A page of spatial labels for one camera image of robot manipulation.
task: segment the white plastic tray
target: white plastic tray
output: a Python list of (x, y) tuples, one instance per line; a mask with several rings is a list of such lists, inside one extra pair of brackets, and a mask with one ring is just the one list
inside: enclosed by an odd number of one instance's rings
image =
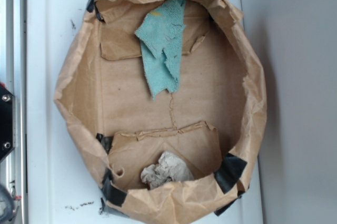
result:
[[(53, 103), (64, 58), (88, 0), (28, 0), (27, 151), (29, 223), (137, 223), (99, 214), (101, 192), (86, 170)], [(241, 8), (240, 0), (230, 0)], [(259, 173), (250, 190), (220, 217), (196, 223), (262, 224)]]

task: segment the rag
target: rag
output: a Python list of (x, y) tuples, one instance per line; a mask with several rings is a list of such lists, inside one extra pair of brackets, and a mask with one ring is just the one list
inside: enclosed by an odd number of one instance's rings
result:
[(167, 0), (135, 31), (153, 100), (165, 89), (170, 93), (179, 89), (185, 5), (186, 0)]
[(141, 180), (150, 186), (150, 190), (170, 181), (194, 180), (187, 164), (175, 154), (165, 151), (162, 153), (159, 164), (150, 165), (143, 169)]

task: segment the gray wall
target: gray wall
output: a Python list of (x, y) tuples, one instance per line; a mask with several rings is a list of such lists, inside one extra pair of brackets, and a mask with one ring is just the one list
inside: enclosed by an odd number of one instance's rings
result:
[(242, 0), (266, 76), (265, 224), (337, 223), (337, 0)]

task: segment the brown paper bag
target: brown paper bag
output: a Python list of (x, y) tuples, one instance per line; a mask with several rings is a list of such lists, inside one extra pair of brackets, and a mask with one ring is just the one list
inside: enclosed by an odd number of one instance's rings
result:
[[(242, 12), (228, 0), (187, 0), (180, 88), (163, 91), (153, 101), (134, 31), (164, 1), (92, 0), (60, 72), (55, 102), (110, 208), (146, 223), (190, 223), (221, 212), (248, 190), (266, 123), (265, 82), (239, 22)], [(205, 137), (189, 139), (176, 154), (192, 170), (189, 155), (200, 155), (198, 165), (209, 166), (196, 180), (147, 190), (131, 178), (152, 145), (147, 137), (160, 132), (170, 138), (195, 127)], [(115, 136), (109, 155), (95, 139), (97, 133)], [(214, 139), (219, 140), (221, 163), (217, 155), (210, 157), (216, 152)], [(204, 154), (193, 146), (198, 141), (209, 143)], [(122, 149), (135, 144), (139, 150), (122, 158), (115, 148), (121, 143)], [(141, 163), (156, 162), (155, 157)], [(128, 166), (128, 185), (118, 166)]]

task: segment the blue microfiber cloth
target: blue microfiber cloth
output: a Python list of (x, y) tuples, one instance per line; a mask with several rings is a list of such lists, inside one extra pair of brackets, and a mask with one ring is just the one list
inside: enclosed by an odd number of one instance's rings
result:
[(186, 0), (167, 0), (150, 11), (135, 32), (153, 99), (165, 89), (179, 89), (185, 4)]

